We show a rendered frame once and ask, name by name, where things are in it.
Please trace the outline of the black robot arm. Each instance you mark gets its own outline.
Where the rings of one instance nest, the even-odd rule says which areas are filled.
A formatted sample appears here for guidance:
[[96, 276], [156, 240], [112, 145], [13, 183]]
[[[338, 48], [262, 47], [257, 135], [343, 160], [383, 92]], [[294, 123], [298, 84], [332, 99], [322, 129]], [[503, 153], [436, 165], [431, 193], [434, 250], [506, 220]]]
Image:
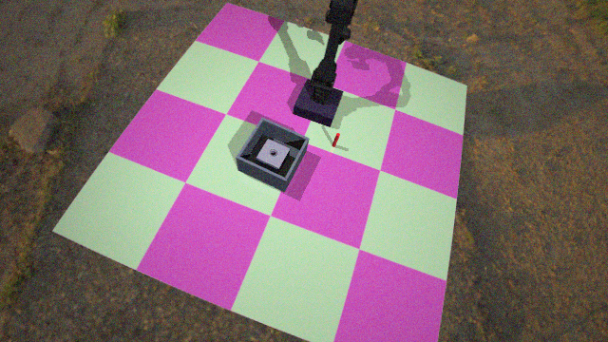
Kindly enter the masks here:
[[[329, 8], [325, 14], [325, 22], [332, 23], [327, 48], [324, 59], [313, 71], [311, 87], [314, 88], [311, 100], [325, 104], [332, 94], [333, 86], [337, 76], [335, 54], [338, 49], [342, 31], [345, 25], [350, 22], [351, 15], [354, 14], [358, 0], [331, 0]], [[323, 105], [324, 105], [323, 104]]]

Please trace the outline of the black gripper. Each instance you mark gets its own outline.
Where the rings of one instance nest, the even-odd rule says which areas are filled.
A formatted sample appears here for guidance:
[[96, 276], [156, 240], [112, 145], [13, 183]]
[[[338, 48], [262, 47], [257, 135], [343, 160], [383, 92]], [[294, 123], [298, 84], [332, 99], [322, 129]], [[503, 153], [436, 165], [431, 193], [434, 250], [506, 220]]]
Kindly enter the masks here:
[[350, 39], [351, 38], [352, 31], [351, 31], [350, 28], [348, 28], [348, 25], [350, 25], [350, 26], [352, 25], [352, 23], [351, 23], [352, 16], [353, 15], [351, 15], [350, 22], [347, 25], [345, 25], [344, 28], [343, 28], [339, 45], [341, 45], [346, 39]]

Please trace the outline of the dark red peg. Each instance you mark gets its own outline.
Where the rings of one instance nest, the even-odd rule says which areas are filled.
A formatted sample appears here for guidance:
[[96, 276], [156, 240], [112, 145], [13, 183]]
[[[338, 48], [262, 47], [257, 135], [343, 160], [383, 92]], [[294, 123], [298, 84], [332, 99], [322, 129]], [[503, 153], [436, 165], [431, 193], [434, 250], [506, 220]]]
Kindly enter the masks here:
[[339, 133], [336, 133], [336, 136], [335, 136], [334, 141], [333, 141], [333, 143], [332, 143], [332, 147], [335, 147], [335, 146], [336, 146], [336, 143], [337, 143], [337, 141], [338, 141], [338, 139], [339, 139], [339, 136], [340, 136], [340, 134], [339, 134]]

